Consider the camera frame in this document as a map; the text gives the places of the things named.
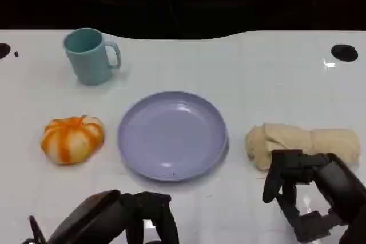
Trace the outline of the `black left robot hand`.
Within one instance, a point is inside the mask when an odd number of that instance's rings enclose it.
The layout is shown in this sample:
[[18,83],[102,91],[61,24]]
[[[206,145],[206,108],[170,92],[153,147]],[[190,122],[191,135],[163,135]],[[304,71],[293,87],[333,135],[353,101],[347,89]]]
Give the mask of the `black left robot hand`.
[[56,228],[48,243],[111,243],[122,232],[127,243],[144,242],[144,220],[150,220],[160,243],[179,243],[171,196],[104,191],[86,198]]

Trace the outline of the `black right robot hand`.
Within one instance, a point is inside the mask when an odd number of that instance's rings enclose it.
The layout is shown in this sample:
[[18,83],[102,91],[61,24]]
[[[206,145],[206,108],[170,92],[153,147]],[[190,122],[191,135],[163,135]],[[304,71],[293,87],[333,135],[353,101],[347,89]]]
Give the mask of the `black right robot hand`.
[[[311,182],[331,206],[325,216],[318,211],[300,215],[296,208],[296,186]],[[347,226],[339,243],[365,243],[365,186],[333,153],[273,150],[262,198],[277,201],[300,243],[329,236],[335,226]]]

